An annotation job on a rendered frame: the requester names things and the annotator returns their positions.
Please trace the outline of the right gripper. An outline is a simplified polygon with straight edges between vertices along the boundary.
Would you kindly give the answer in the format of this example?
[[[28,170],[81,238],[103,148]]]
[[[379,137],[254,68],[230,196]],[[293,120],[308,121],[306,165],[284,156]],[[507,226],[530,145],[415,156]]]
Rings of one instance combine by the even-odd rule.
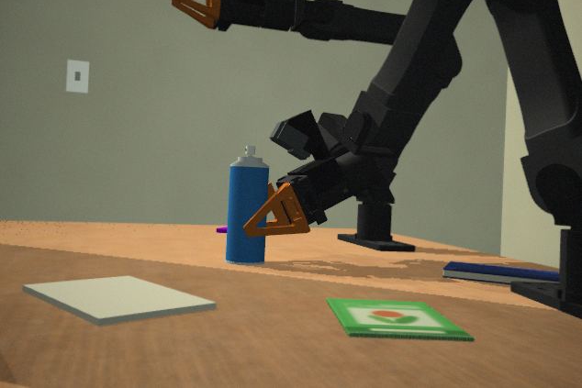
[[[206,16],[204,17],[198,14],[196,11],[180,2]],[[266,3],[264,3],[264,6],[260,6],[238,2],[238,0],[225,0],[225,5],[224,0],[206,0],[205,6],[193,0],[172,0],[172,5],[188,14],[205,27],[210,29],[218,28],[219,31],[227,31],[231,24],[259,28],[264,20],[264,15],[260,15],[260,13],[261,10],[265,10],[266,7]],[[238,13],[236,18],[237,7]]]

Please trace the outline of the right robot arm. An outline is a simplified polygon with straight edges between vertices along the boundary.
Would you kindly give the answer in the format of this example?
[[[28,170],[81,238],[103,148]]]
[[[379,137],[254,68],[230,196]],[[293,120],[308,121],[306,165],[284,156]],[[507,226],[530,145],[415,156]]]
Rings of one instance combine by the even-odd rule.
[[[261,28],[299,32],[307,39],[329,41],[357,40],[379,44],[394,44],[406,15],[374,11],[343,4],[340,0],[238,0],[238,2],[264,6]],[[294,15],[293,15],[294,8]],[[452,34],[425,94],[420,110],[423,116],[441,89],[462,69],[462,57]],[[393,240],[391,213],[395,198],[389,185],[396,176],[394,170],[403,151],[395,159],[378,158],[382,168],[380,181],[355,194],[358,205],[357,233],[338,234],[339,240],[379,251],[414,252],[415,246]],[[406,246],[404,246],[406,245]]]

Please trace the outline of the blue cylinder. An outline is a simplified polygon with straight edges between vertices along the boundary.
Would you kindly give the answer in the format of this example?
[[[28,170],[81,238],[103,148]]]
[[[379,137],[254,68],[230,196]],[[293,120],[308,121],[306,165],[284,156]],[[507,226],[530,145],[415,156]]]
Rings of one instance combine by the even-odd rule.
[[[247,237],[243,227],[267,202],[269,166],[254,158],[255,146],[246,146],[247,157],[230,165],[229,208],[225,262],[236,265],[265,263],[265,237]]]

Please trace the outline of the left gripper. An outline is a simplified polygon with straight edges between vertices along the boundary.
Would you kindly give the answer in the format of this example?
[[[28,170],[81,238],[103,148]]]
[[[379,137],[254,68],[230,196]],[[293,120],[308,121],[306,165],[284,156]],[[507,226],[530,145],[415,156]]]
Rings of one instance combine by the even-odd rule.
[[[320,225],[328,220],[325,210],[349,198],[350,191],[342,188],[347,185],[343,178],[345,182],[318,195],[307,175],[286,175],[278,179],[277,191],[268,183],[267,202],[243,227],[247,237],[310,232],[310,224],[317,221]],[[267,221],[266,227],[257,228],[257,224],[271,210],[275,219]]]

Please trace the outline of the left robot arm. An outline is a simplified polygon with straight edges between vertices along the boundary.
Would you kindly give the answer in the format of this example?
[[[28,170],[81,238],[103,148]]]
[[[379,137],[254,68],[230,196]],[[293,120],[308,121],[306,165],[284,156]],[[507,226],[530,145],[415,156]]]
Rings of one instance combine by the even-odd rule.
[[[277,123],[271,141],[300,160],[314,157],[287,175],[307,175],[317,195],[345,182],[343,176],[349,197],[379,183],[382,168],[374,157],[395,159],[409,143],[431,77],[472,1],[413,0],[348,119],[324,112],[317,123],[308,110]],[[582,319],[582,79],[576,59],[558,0],[485,1],[520,103],[529,153],[520,161],[531,197],[555,225],[571,227],[561,229],[559,283],[510,282],[510,291]]]

